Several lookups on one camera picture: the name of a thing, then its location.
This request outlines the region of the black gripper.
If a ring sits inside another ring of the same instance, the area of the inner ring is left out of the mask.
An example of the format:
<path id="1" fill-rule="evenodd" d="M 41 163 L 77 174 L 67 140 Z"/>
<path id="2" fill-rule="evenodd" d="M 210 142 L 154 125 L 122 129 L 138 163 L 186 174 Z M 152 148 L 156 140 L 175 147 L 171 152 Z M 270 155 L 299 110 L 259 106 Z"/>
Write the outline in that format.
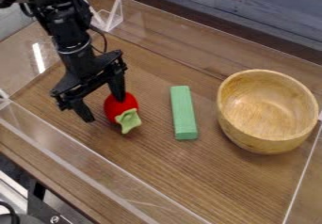
<path id="1" fill-rule="evenodd" d="M 68 58 L 64 61 L 65 73 L 51 90 L 60 110 L 72 109 L 85 122 L 93 122 L 92 111 L 83 98 L 107 84 L 119 102 L 126 98 L 124 72 L 127 65 L 120 50 L 99 56 Z"/>

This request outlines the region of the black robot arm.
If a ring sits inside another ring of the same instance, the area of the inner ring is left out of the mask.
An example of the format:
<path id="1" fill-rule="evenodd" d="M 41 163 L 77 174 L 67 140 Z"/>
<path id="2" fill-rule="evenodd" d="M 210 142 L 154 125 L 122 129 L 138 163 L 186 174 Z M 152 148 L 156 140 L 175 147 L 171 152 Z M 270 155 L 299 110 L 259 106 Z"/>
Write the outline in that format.
<path id="1" fill-rule="evenodd" d="M 0 0 L 0 8 L 16 4 L 33 17 L 48 36 L 64 64 L 65 72 L 51 90 L 61 110 L 72 110 L 92 122 L 95 116 L 84 97 L 102 86 L 108 86 L 118 101 L 126 98 L 124 72 L 127 65 L 122 51 L 93 52 L 88 31 L 93 13 L 85 0 Z"/>

